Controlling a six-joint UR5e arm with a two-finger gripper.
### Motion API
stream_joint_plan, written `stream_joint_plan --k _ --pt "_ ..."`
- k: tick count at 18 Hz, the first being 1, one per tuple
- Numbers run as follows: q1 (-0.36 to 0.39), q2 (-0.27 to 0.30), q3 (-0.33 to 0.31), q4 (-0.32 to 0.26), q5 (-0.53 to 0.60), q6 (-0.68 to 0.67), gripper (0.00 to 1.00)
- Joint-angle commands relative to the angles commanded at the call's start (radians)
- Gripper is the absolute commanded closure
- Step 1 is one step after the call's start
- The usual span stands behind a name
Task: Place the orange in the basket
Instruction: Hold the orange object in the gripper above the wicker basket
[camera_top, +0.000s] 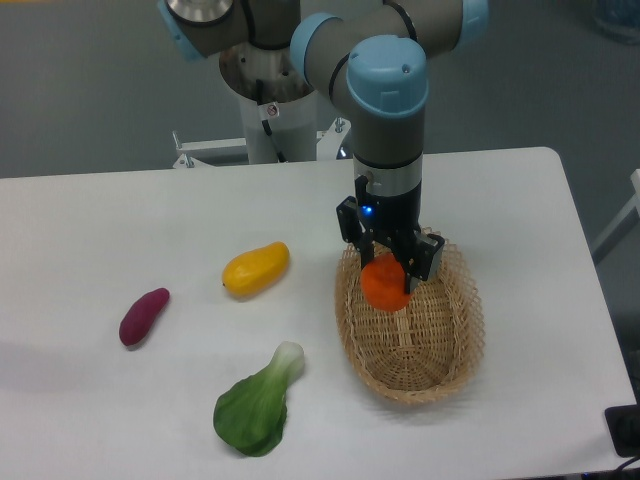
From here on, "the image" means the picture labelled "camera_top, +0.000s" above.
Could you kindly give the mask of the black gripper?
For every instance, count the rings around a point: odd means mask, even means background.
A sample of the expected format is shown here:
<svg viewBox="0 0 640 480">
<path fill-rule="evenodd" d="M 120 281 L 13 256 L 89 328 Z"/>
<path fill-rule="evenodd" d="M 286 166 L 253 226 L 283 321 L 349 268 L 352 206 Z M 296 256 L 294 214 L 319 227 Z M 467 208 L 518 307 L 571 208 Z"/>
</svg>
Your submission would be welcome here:
<svg viewBox="0 0 640 480">
<path fill-rule="evenodd" d="M 370 193 L 369 184 L 366 176 L 358 176 L 356 195 L 336 207 L 341 236 L 359 253 L 362 270 L 374 260 L 375 244 L 387 247 L 404 272 L 404 292 L 411 294 L 420 281 L 437 273 L 445 240 L 423 232 L 419 225 L 420 186 L 401 195 L 382 196 Z"/>
</svg>

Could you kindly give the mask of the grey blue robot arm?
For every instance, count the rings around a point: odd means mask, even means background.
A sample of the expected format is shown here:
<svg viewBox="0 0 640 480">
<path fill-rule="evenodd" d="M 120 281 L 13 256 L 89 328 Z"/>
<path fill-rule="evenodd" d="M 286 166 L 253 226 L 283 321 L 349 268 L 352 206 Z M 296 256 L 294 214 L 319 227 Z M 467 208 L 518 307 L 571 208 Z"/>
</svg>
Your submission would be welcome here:
<svg viewBox="0 0 640 480">
<path fill-rule="evenodd" d="M 344 20 L 297 1 L 162 1 L 189 60 L 217 56 L 227 85 L 272 136 L 283 108 L 317 93 L 350 123 L 355 193 L 337 209 L 363 264 L 388 247 L 411 293 L 438 270 L 443 239 L 419 224 L 430 59 L 482 35 L 485 1 L 383 1 Z"/>
</svg>

